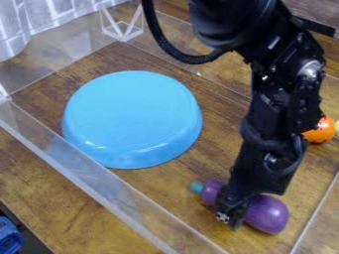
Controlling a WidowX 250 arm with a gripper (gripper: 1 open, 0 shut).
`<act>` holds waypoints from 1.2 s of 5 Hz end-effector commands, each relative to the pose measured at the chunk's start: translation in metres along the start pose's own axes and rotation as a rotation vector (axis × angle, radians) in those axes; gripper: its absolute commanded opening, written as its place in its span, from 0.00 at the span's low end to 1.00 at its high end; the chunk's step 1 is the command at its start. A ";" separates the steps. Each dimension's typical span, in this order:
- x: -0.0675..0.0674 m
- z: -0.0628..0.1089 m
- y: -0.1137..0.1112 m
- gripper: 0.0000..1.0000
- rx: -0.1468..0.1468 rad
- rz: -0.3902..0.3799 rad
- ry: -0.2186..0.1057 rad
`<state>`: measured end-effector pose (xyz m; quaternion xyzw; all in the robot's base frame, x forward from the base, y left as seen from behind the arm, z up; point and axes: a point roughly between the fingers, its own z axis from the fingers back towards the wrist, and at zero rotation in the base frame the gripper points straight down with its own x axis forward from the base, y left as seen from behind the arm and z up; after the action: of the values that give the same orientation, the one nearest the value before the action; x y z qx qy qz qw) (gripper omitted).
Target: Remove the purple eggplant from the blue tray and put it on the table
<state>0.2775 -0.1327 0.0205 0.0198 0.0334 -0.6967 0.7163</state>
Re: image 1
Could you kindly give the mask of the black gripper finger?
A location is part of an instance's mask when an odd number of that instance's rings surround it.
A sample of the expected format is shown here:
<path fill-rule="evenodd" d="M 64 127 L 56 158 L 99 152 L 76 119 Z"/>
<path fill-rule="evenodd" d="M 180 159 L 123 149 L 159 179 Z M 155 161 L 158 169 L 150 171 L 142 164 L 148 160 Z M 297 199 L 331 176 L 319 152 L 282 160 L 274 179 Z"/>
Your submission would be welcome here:
<path fill-rule="evenodd" d="M 251 199 L 246 198 L 238 204 L 231 204 L 234 198 L 219 194 L 217 199 L 217 218 L 234 230 L 238 230 L 246 222 L 246 213 L 250 208 Z"/>

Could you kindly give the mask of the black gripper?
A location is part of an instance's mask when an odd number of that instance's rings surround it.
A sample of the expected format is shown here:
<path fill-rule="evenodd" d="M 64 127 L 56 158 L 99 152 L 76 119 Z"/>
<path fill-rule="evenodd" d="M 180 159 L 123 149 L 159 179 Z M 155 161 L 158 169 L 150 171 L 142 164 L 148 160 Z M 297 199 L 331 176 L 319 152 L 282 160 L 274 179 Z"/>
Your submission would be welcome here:
<path fill-rule="evenodd" d="M 246 202 L 261 193 L 283 194 L 307 150 L 303 133 L 323 116 L 319 95 L 322 63 L 307 63 L 291 80 L 254 75 L 250 111 L 242 120 L 243 144 L 225 202 Z"/>

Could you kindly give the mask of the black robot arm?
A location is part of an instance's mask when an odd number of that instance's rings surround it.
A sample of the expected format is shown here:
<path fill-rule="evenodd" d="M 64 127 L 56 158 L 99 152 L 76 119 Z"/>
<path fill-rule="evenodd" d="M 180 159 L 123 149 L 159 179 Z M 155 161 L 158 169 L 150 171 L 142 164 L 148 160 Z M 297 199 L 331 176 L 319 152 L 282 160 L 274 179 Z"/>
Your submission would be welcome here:
<path fill-rule="evenodd" d="M 253 102 L 241 125 L 243 144 L 217 216 L 238 228 L 257 195 L 283 194 L 307 149 L 302 134 L 323 116 L 323 49 L 281 0 L 191 0 L 199 39 L 238 52 L 253 67 Z"/>

